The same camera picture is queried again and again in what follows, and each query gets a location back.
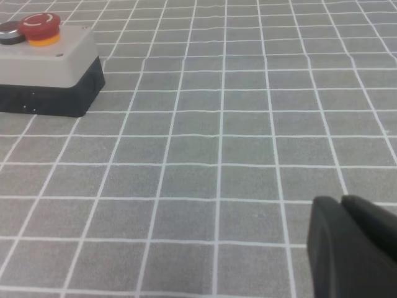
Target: grid mat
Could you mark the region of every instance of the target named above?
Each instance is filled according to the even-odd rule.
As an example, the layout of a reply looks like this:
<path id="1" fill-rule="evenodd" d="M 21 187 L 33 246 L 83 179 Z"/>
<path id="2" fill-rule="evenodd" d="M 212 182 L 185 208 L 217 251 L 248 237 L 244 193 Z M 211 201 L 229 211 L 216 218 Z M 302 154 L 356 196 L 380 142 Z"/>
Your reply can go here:
<path id="1" fill-rule="evenodd" d="M 0 297 L 310 298 L 315 195 L 397 213 L 397 2 L 3 0 L 87 25 L 81 119 L 0 115 Z"/>

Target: red button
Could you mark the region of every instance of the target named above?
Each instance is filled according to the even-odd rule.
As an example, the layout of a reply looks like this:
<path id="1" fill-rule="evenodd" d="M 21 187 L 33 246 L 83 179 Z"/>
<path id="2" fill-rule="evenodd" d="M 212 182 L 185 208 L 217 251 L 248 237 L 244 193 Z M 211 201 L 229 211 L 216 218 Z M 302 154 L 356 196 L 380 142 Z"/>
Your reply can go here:
<path id="1" fill-rule="evenodd" d="M 33 14 L 20 20 L 18 31 L 26 36 L 27 40 L 45 40 L 60 32 L 61 18 L 49 12 Z"/>

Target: red emergency stop button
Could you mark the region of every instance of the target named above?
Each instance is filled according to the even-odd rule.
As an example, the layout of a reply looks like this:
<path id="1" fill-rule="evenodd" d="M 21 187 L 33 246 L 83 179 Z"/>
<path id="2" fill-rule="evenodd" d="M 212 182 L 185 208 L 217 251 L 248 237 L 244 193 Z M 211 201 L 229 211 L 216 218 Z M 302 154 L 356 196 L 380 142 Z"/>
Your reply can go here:
<path id="1" fill-rule="evenodd" d="M 25 35 L 29 44 L 42 47 L 59 41 L 60 23 L 58 15 L 42 12 L 20 20 L 18 31 Z"/>

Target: black object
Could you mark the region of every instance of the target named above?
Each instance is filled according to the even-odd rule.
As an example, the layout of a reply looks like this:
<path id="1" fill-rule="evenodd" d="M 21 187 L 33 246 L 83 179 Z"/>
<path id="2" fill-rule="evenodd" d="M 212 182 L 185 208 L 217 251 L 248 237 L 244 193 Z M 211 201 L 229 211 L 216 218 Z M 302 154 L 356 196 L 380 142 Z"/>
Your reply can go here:
<path id="1" fill-rule="evenodd" d="M 397 219 L 385 212 L 353 196 L 342 204 L 314 199 L 308 256 L 316 298 L 397 297 L 395 243 L 384 237 L 396 235 Z"/>
<path id="2" fill-rule="evenodd" d="M 104 85 L 97 57 L 70 88 L 0 85 L 0 112 L 81 117 Z"/>
<path id="3" fill-rule="evenodd" d="M 15 45 L 25 41 L 25 36 L 18 32 L 18 25 L 17 20 L 0 24 L 0 44 Z"/>

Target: white grid line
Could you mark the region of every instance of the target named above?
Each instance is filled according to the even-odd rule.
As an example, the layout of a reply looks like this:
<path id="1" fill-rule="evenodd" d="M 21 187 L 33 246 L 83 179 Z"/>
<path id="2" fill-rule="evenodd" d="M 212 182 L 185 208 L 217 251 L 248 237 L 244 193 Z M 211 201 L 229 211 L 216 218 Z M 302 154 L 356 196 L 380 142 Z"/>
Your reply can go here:
<path id="1" fill-rule="evenodd" d="M 0 200 L 29 200 L 35 199 L 36 196 L 0 196 Z M 79 196 L 43 196 L 42 200 L 85 200 L 85 201 L 93 201 L 96 197 L 79 197 Z M 216 202 L 217 198 L 201 198 L 201 197 L 161 197 L 162 201 L 194 201 L 194 202 Z M 100 197 L 100 201 L 154 201 L 155 197 Z M 221 202 L 241 202 L 241 203 L 261 203 L 261 204 L 280 204 L 280 200 L 262 200 L 262 199 L 244 199 L 244 198 L 235 198 L 235 197 L 222 197 L 220 198 Z M 313 201 L 311 200 L 284 200 L 284 204 L 311 204 Z M 376 205 L 384 206 L 384 207 L 397 207 L 397 202 L 373 202 Z M 9 237 L 15 238 L 15 236 L 1 236 L 2 239 L 8 239 Z M 63 241 L 64 238 L 60 237 L 45 237 L 46 239 L 59 239 L 59 241 Z"/>
<path id="2" fill-rule="evenodd" d="M 214 223 L 214 240 L 213 263 L 212 263 L 212 295 L 218 294 L 218 265 L 219 265 L 219 234 L 220 234 L 220 208 L 221 208 L 221 175 L 222 175 L 222 149 L 223 149 L 223 110 L 225 106 L 225 76 L 226 76 L 226 39 L 228 23 L 228 0 L 225 0 L 225 18 L 223 29 L 223 54 L 222 54 L 222 78 L 221 78 L 221 99 L 220 99 L 220 116 L 219 116 L 219 140 L 218 140 L 218 165 L 216 169 L 216 202 L 215 202 L 215 223 Z"/>
<path id="3" fill-rule="evenodd" d="M 289 0 L 289 1 L 290 1 L 290 4 L 291 4 L 292 13 L 294 13 L 294 9 L 293 9 L 293 6 L 292 6 L 292 2 L 291 2 L 291 0 Z M 299 29 L 299 27 L 298 27 L 298 21 L 297 21 L 296 16 L 293 16 L 293 19 L 294 19 L 294 21 L 295 21 L 295 24 L 297 25 L 298 35 L 299 35 L 299 37 L 301 38 L 302 35 L 301 35 L 301 31 L 300 31 L 300 29 Z M 323 110 L 323 105 L 322 105 L 321 100 L 320 100 L 320 98 L 319 98 L 319 93 L 318 93 L 318 89 L 317 89 L 317 84 L 316 84 L 316 81 L 314 80 L 313 70 L 312 70 L 312 68 L 311 68 L 311 60 L 310 60 L 310 57 L 307 55 L 306 47 L 305 47 L 305 44 L 304 44 L 304 42 L 303 42 L 302 39 L 301 39 L 301 46 L 302 46 L 303 53 L 305 54 L 306 59 L 307 59 L 307 62 L 308 62 L 310 80 L 311 80 L 311 83 L 312 83 L 312 85 L 313 85 L 313 87 L 314 87 L 314 94 L 315 94 L 315 96 L 316 96 L 316 101 L 317 101 L 318 108 L 319 108 L 319 110 L 320 110 L 321 119 L 322 119 L 323 124 L 324 124 L 324 129 L 325 129 L 326 135 L 327 135 L 327 137 L 328 137 L 329 148 L 331 149 L 332 158 L 333 158 L 333 160 L 334 160 L 334 164 L 335 164 L 336 169 L 337 169 L 337 174 L 338 174 L 338 177 L 339 177 L 339 182 L 340 182 L 340 184 L 341 184 L 343 193 L 344 193 L 344 194 L 347 194 L 348 192 L 347 192 L 346 183 L 345 183 L 344 178 L 343 178 L 343 174 L 342 174 L 342 170 L 341 170 L 341 167 L 340 167 L 340 164 L 339 164 L 339 160 L 338 160 L 338 157 L 337 157 L 337 154 L 336 154 L 334 142 L 332 141 L 332 138 L 331 138 L 331 133 L 330 133 L 330 129 L 329 129 L 329 126 L 328 126 L 327 118 L 326 118 L 325 113 L 324 113 L 324 110 Z"/>
<path id="4" fill-rule="evenodd" d="M 268 70 L 269 72 L 279 72 L 279 71 L 309 71 L 309 68 L 282 68 L 277 70 Z M 354 70 L 354 68 L 312 68 L 315 71 L 347 71 Z M 357 68 L 357 70 L 382 70 L 382 71 L 396 71 L 397 68 Z M 180 73 L 179 70 L 171 70 L 171 71 L 144 71 L 144 73 L 152 74 L 152 73 Z M 222 73 L 222 70 L 186 70 L 185 73 Z M 105 71 L 105 74 L 137 74 L 140 71 Z M 263 70 L 225 70 L 225 73 L 264 73 Z M 176 92 L 177 90 L 164 90 L 164 92 Z"/>
<path id="5" fill-rule="evenodd" d="M 170 147 L 170 144 L 171 144 L 172 131 L 174 129 L 174 122 L 175 122 L 176 110 L 177 110 L 178 102 L 179 102 L 179 95 L 181 93 L 182 80 L 183 80 L 184 68 L 185 68 L 185 59 L 186 59 L 186 56 L 187 56 L 187 52 L 189 51 L 189 42 L 190 42 L 190 38 L 191 38 L 191 35 L 192 35 L 192 27 L 193 27 L 194 15 L 195 15 L 195 12 L 196 12 L 197 0 L 195 0 L 194 5 L 195 6 L 193 8 L 193 14 L 192 14 L 193 16 L 192 16 L 192 19 L 190 21 L 189 36 L 188 36 L 187 44 L 186 44 L 186 48 L 185 48 L 185 56 L 184 56 L 185 58 L 182 61 L 181 74 L 180 74 L 179 83 L 178 83 L 178 91 L 177 91 L 177 95 L 176 95 L 176 99 L 175 99 L 175 103 L 174 103 L 174 110 L 173 110 L 172 117 L 171 117 L 171 123 L 169 125 L 167 143 L 166 143 L 166 147 L 165 147 L 165 150 L 164 150 L 163 163 L 161 165 L 160 177 L 159 177 L 159 182 L 158 182 L 158 186 L 157 186 L 157 190 L 156 190 L 156 199 L 154 200 L 153 210 L 152 210 L 152 214 L 151 214 L 151 220 L 150 220 L 149 231 L 148 231 L 148 238 L 147 238 L 147 241 L 146 241 L 146 244 L 145 244 L 145 250 L 143 252 L 140 273 L 139 273 L 139 276 L 138 276 L 138 283 L 136 285 L 136 292 L 137 292 L 137 294 L 135 295 L 136 298 L 139 298 L 139 296 L 141 295 L 143 279 L 145 277 L 146 263 L 147 263 L 147 260 L 148 260 L 150 244 L 152 242 L 154 224 L 156 222 L 156 214 L 157 214 L 157 209 L 158 209 L 158 205 L 159 205 L 159 198 L 161 197 L 161 188 L 163 186 L 163 181 L 164 181 L 164 173 L 165 173 L 165 170 L 166 170 L 168 152 L 169 152 L 169 147 Z"/>
<path id="6" fill-rule="evenodd" d="M 19 144 L 19 142 L 22 140 L 22 138 L 24 137 L 24 135 L 26 134 L 26 132 L 28 131 L 28 129 L 30 128 L 30 126 L 32 125 L 32 122 L 35 120 L 36 115 L 33 115 L 32 118 L 29 120 L 29 122 L 27 123 L 24 131 L 18 135 L 18 139 L 15 140 L 15 142 L 12 144 L 10 150 L 8 151 L 7 155 L 4 157 L 3 161 L 0 164 L 0 172 L 2 171 L 2 169 L 4 168 L 4 166 L 7 164 L 8 159 L 10 158 L 10 156 L 12 155 L 12 152 L 14 152 L 16 146 Z"/>
<path id="7" fill-rule="evenodd" d="M 112 0 L 113 2 L 124 2 L 126 0 Z M 379 1 L 359 1 L 361 3 L 386 3 L 390 2 L 391 0 L 379 0 Z M 61 3 L 78 3 L 79 1 L 61 1 Z M 107 0 L 94 0 L 94 1 L 87 1 L 90 3 L 94 2 L 107 2 Z M 327 2 L 326 4 L 338 4 L 338 3 L 354 3 L 355 0 L 346 0 L 346 1 L 331 1 Z M 5 4 L 10 4 L 10 5 L 22 5 L 21 3 L 14 3 L 14 2 L 4 2 Z M 48 2 L 35 2 L 33 4 L 48 4 Z M 317 5 L 319 3 L 317 2 L 299 2 L 299 3 L 293 3 L 294 6 L 300 6 L 300 5 Z M 260 4 L 259 6 L 287 6 L 289 5 L 288 3 L 268 3 L 268 4 Z M 246 7 L 246 6 L 251 6 L 254 7 L 256 4 L 229 4 L 228 7 Z M 199 8 L 208 8 L 208 7 L 225 7 L 225 5 L 211 5 L 211 6 L 197 6 Z M 176 7 L 167 7 L 171 9 L 183 9 L 183 8 L 193 8 L 193 6 L 176 6 Z M 161 9 L 161 7 L 141 7 L 140 9 Z"/>
<path id="8" fill-rule="evenodd" d="M 259 17 L 259 15 L 261 14 L 261 8 L 259 7 L 259 0 L 256 0 L 256 3 L 257 3 L 257 10 L 258 10 L 259 24 L 260 24 L 260 26 L 262 26 L 262 18 Z M 276 141 L 276 137 L 275 137 L 275 125 L 274 125 L 274 118 L 273 118 L 273 112 L 272 112 L 272 99 L 271 99 L 271 94 L 270 94 L 269 70 L 268 70 L 268 63 L 267 63 L 267 57 L 266 57 L 266 49 L 265 49 L 263 30 L 261 30 L 261 39 L 262 39 L 262 42 L 261 42 L 262 54 L 263 54 L 263 57 L 265 60 L 265 80 L 266 80 L 266 89 L 267 89 L 267 104 L 269 107 L 270 129 L 272 132 L 274 164 L 275 164 L 275 172 L 276 172 L 276 178 L 277 178 L 277 189 L 279 192 L 279 200 L 280 200 L 280 214 L 281 214 L 281 219 L 282 219 L 284 242 L 285 242 L 285 246 L 286 246 L 285 257 L 287 260 L 288 279 L 290 281 L 289 286 L 290 286 L 291 298 L 297 298 L 297 287 L 296 287 L 296 282 L 295 282 L 295 276 L 293 273 L 294 268 L 293 268 L 293 264 L 292 264 L 290 237 L 289 237 L 289 232 L 288 232 L 287 215 L 285 212 L 283 187 L 282 187 L 282 180 L 281 180 L 281 174 L 280 174 L 279 153 L 277 151 L 277 141 Z"/>
<path id="9" fill-rule="evenodd" d="M 397 58 L 391 54 L 391 52 L 390 52 L 390 50 L 389 50 L 387 44 L 385 43 L 385 41 L 383 40 L 383 38 L 380 36 L 380 34 L 379 34 L 377 28 L 374 26 L 374 24 L 371 22 L 371 20 L 370 20 L 370 19 L 368 18 L 368 16 L 365 14 L 365 12 L 364 12 L 364 10 L 363 10 L 361 4 L 360 4 L 357 0 L 356 0 L 356 3 L 357 3 L 357 5 L 358 5 L 358 7 L 360 8 L 360 10 L 361 10 L 363 16 L 364 16 L 365 19 L 367 20 L 367 22 L 370 24 L 370 26 L 372 27 L 372 29 L 375 31 L 375 34 L 377 35 L 377 37 L 379 37 L 380 42 L 382 43 L 383 47 L 386 49 L 386 51 L 389 53 L 389 55 L 395 60 L 395 63 L 396 63 L 396 65 L 397 65 Z"/>
<path id="10" fill-rule="evenodd" d="M 61 289 L 52 287 L 15 287 L 15 286 L 0 286 L 0 291 L 20 291 L 20 292 L 37 292 L 37 293 L 60 293 Z M 161 291 L 143 291 L 142 296 L 160 296 L 160 297 L 180 297 L 180 298 L 213 298 L 211 295 L 192 294 L 184 292 L 161 292 Z M 131 297 L 136 295 L 136 291 L 100 291 L 100 290 L 84 290 L 84 289 L 69 289 L 67 294 L 82 294 L 82 295 L 111 295 L 117 297 Z M 218 298 L 273 298 L 273 297 L 254 297 L 254 296 L 231 296 L 218 295 Z"/>
<path id="11" fill-rule="evenodd" d="M 130 13 L 130 16 L 129 16 L 129 19 L 131 19 L 132 14 L 133 14 L 134 11 L 136 10 L 136 6 L 137 6 L 137 4 L 138 4 L 138 1 L 139 1 L 139 0 L 136 1 L 134 7 L 132 8 L 131 13 Z M 111 51 L 110 54 L 109 54 L 109 57 L 106 58 L 106 60 L 103 62 L 103 65 L 102 65 L 102 68 L 103 68 L 103 69 L 105 69 L 106 62 L 108 62 L 108 60 L 111 59 L 111 57 L 113 56 L 114 52 L 116 51 L 116 47 L 117 47 L 117 45 L 120 43 L 120 40 L 121 40 L 121 38 L 122 38 L 122 36 L 123 36 L 123 33 L 124 33 L 125 29 L 127 28 L 127 26 L 128 26 L 128 21 L 124 24 L 124 27 L 123 27 L 123 29 L 121 30 L 120 35 L 118 36 L 118 39 L 116 40 L 116 43 L 114 44 L 114 47 L 113 47 L 112 51 Z"/>
<path id="12" fill-rule="evenodd" d="M 159 27 L 161 18 L 162 18 L 163 14 L 164 14 L 164 10 L 165 10 L 166 4 L 167 4 L 167 0 L 166 0 L 165 3 L 164 3 L 163 11 L 162 11 L 161 16 L 160 16 L 160 18 L 159 18 L 159 20 L 158 20 L 157 29 L 158 29 L 158 27 Z M 154 35 L 153 35 L 152 42 L 153 42 L 154 39 L 156 38 L 156 34 L 157 34 L 157 31 L 156 31 L 156 32 L 154 33 Z M 153 45 L 153 44 L 151 44 L 150 47 L 149 47 L 148 56 L 149 56 L 149 54 L 150 54 L 152 45 Z M 145 60 L 143 60 L 143 62 L 142 62 L 141 70 L 143 71 L 144 68 L 145 68 Z M 132 98 L 131 98 L 131 101 L 130 101 L 130 105 L 129 105 L 129 107 L 128 107 L 128 110 L 130 110 L 131 107 L 132 107 L 132 104 L 133 104 L 133 101 L 134 101 L 134 99 L 135 99 L 136 92 L 137 92 L 137 90 L 138 90 L 138 87 L 139 87 L 140 81 L 141 81 L 141 79 L 142 79 L 142 76 L 143 76 L 143 72 L 141 72 L 140 77 L 138 78 L 138 81 L 137 81 L 137 83 L 136 83 L 135 90 L 134 90 L 133 96 L 132 96 Z M 120 129 L 120 132 L 119 132 L 117 141 L 116 141 L 116 143 L 115 143 L 114 149 L 113 149 L 112 154 L 111 154 L 111 156 L 110 156 L 109 163 L 108 163 L 108 165 L 107 165 L 107 167 L 106 167 L 106 170 L 105 170 L 105 173 L 104 173 L 104 177 L 102 178 L 102 182 L 101 182 L 101 184 L 100 184 L 100 188 L 99 188 L 99 190 L 98 190 L 97 197 L 96 197 L 96 199 L 95 199 L 95 201 L 94 201 L 94 204 L 92 205 L 92 209 L 91 209 L 91 212 L 90 212 L 90 214 L 89 214 L 89 218 L 88 218 L 88 220 L 87 220 L 87 222 L 86 222 L 86 226 L 84 227 L 83 234 L 81 235 L 81 238 L 80 238 L 78 247 L 77 247 L 77 249 L 76 249 L 76 253 L 75 253 L 74 257 L 73 257 L 72 264 L 71 264 L 71 266 L 70 266 L 70 268 L 69 268 L 68 275 L 67 275 L 66 280 L 65 280 L 65 284 L 64 284 L 64 290 L 65 290 L 65 291 L 62 293 L 61 298 L 64 298 L 64 296 L 66 295 L 66 290 L 67 290 L 67 288 L 69 287 L 69 283 L 70 283 L 70 280 L 71 280 L 71 278 L 72 278 L 74 268 L 75 268 L 75 266 L 76 266 L 76 263 L 77 263 L 77 260 L 78 260 L 79 255 L 80 255 L 80 252 L 81 252 L 81 250 L 82 250 L 82 248 L 83 248 L 84 239 L 86 238 L 86 235 L 87 235 L 87 233 L 88 233 L 89 227 L 90 227 L 91 222 L 92 222 L 92 218 L 94 217 L 94 213 L 95 213 L 95 211 L 96 211 L 96 207 L 97 207 L 97 205 L 98 205 L 98 203 L 99 203 L 99 197 L 100 197 L 100 195 L 102 194 L 102 191 L 103 191 L 103 189 L 104 189 L 105 182 L 106 182 L 108 173 L 109 173 L 109 171 L 110 171 L 111 164 L 112 164 L 112 162 L 113 162 L 114 156 L 115 156 L 115 154 L 116 154 L 118 145 L 119 145 L 120 140 L 121 140 L 121 136 L 122 136 L 122 134 L 123 134 L 125 125 L 126 125 L 126 123 L 127 123 L 127 119 L 128 119 L 128 114 L 126 114 L 125 117 L 124 117 L 123 124 L 122 124 L 122 126 L 121 126 L 121 129 Z"/>
<path id="13" fill-rule="evenodd" d="M 8 251 L 8 254 L 7 254 L 6 258 L 3 261 L 3 264 L 0 267 L 0 279 L 1 279 L 2 275 L 4 274 L 4 272 L 5 272 L 6 268 L 7 268 L 7 265 L 8 265 L 8 263 L 11 260 L 11 256 L 15 252 L 15 249 L 16 249 L 21 237 L 23 236 L 23 234 L 25 232 L 26 226 L 29 223 L 29 220 L 32 217 L 34 210 L 36 209 L 36 206 L 40 202 L 40 199 L 43 196 L 44 191 L 47 188 L 47 185 L 50 182 L 53 173 L 55 172 L 55 168 L 56 168 L 58 162 L 61 160 L 62 154 L 65 152 L 66 147 L 68 146 L 68 143 L 69 143 L 69 141 L 71 139 L 71 136 L 72 136 L 74 130 L 76 129 L 76 127 L 77 127 L 77 125 L 79 123 L 79 120 L 80 119 L 77 119 L 75 121 L 73 127 L 71 128 L 69 136 L 66 139 L 66 141 L 65 141 L 65 143 L 64 143 L 64 145 L 63 145 L 63 147 L 62 147 L 62 149 L 60 151 L 60 153 L 58 154 L 58 157 L 56 158 L 56 161 L 55 161 L 54 165 L 51 167 L 51 170 L 50 170 L 49 174 L 47 175 L 47 178 L 46 178 L 46 180 L 45 180 L 45 182 L 44 182 L 44 184 L 43 184 L 38 196 L 35 198 L 34 203 L 32 204 L 32 206 L 29 209 L 29 212 L 28 212 L 28 214 L 27 214 L 27 216 L 26 216 L 26 218 L 24 220 L 24 223 L 22 224 L 22 226 L 21 226 L 21 228 L 20 228 L 20 230 L 18 232 L 18 236 L 17 236 L 16 240 L 13 242 L 10 250 Z"/>
<path id="14" fill-rule="evenodd" d="M 0 137 L 18 137 L 19 135 L 0 135 Z M 26 138 L 63 138 L 67 137 L 68 135 L 25 135 Z M 224 133 L 224 137 L 238 137 L 238 138 L 271 138 L 271 135 L 238 135 L 238 134 L 231 134 L 231 133 Z M 72 135 L 72 137 L 77 138 L 117 138 L 118 135 L 81 135 L 76 134 Z M 167 135 L 122 135 L 122 138 L 166 138 Z M 183 134 L 175 134 L 171 136 L 172 138 L 177 137 L 205 137 L 205 138 L 215 138 L 219 137 L 218 134 L 214 135 L 204 135 L 201 133 L 183 133 Z M 327 135 L 276 135 L 276 138 L 328 138 Z M 383 135 L 331 135 L 331 138 L 384 138 Z M 388 135 L 388 138 L 397 138 L 397 135 Z M 5 164 L 9 165 L 15 162 L 6 161 Z M 35 163 L 35 162 L 20 162 L 22 165 L 28 164 L 37 164 L 37 165 L 44 165 L 44 164 L 51 164 L 49 163 Z"/>
<path id="15" fill-rule="evenodd" d="M 323 6 L 324 6 L 325 10 L 327 11 L 327 13 L 329 13 L 328 8 L 326 7 L 324 0 L 322 0 L 322 2 L 323 2 Z M 329 16 L 329 18 L 331 19 L 332 24 L 335 24 L 335 23 L 334 23 L 334 20 L 331 18 L 331 16 Z M 340 33 L 339 33 L 339 30 L 338 30 L 336 27 L 335 27 L 335 31 L 336 31 L 337 36 L 340 37 L 341 35 L 340 35 Z M 384 137 L 384 139 L 385 139 L 385 142 L 386 142 L 386 144 L 387 144 L 387 147 L 389 148 L 389 151 L 390 151 L 390 153 L 391 153 L 391 156 L 393 157 L 394 162 L 395 162 L 395 164 L 397 165 L 397 156 L 396 156 L 396 153 L 395 153 L 393 147 L 391 146 L 391 143 L 390 143 L 390 140 L 389 140 L 389 138 L 388 138 L 387 132 L 386 132 L 385 128 L 383 127 L 382 122 L 381 122 L 380 119 L 379 119 L 378 112 L 377 112 L 376 108 L 375 108 L 375 107 L 373 106 L 373 104 L 372 104 L 372 101 L 371 101 L 371 99 L 370 99 L 370 96 L 368 95 L 368 92 L 367 92 L 367 88 L 365 88 L 364 83 L 363 83 L 362 80 L 361 80 L 361 77 L 360 77 L 359 72 L 357 71 L 357 68 L 356 68 L 356 65 L 355 65 L 355 61 L 354 61 L 354 59 L 352 58 L 352 56 L 350 55 L 350 53 L 347 51 L 347 48 L 346 48 L 346 45 L 345 45 L 343 39 L 341 39 L 341 44 L 342 44 L 342 47 L 343 47 L 343 49 L 344 49 L 346 55 L 350 58 L 350 61 L 351 61 L 352 65 L 353 65 L 355 77 L 357 78 L 357 81 L 359 82 L 360 87 L 361 87 L 362 91 L 364 92 L 365 98 L 367 99 L 367 102 L 368 102 L 368 104 L 369 104 L 369 106 L 370 106 L 370 108 L 371 108 L 371 110 L 372 110 L 372 112 L 373 112 L 373 116 L 375 117 L 375 120 L 376 120 L 376 122 L 377 122 L 378 125 L 379 125 L 379 128 L 380 128 L 380 130 L 381 130 L 381 132 L 382 132 L 382 135 L 383 135 L 383 137 Z"/>
<path id="16" fill-rule="evenodd" d="M 154 166 L 161 167 L 161 163 L 8 163 L 9 165 L 24 165 L 24 166 L 48 166 L 48 165 L 62 165 L 62 166 Z M 206 167 L 217 167 L 218 163 L 166 163 L 166 166 L 206 166 Z M 222 163 L 221 166 L 240 166 L 244 168 L 330 168 L 330 169 L 397 169 L 397 166 L 389 165 L 348 165 L 348 166 L 333 166 L 333 165 L 272 165 L 272 164 L 249 164 L 249 163 Z"/>

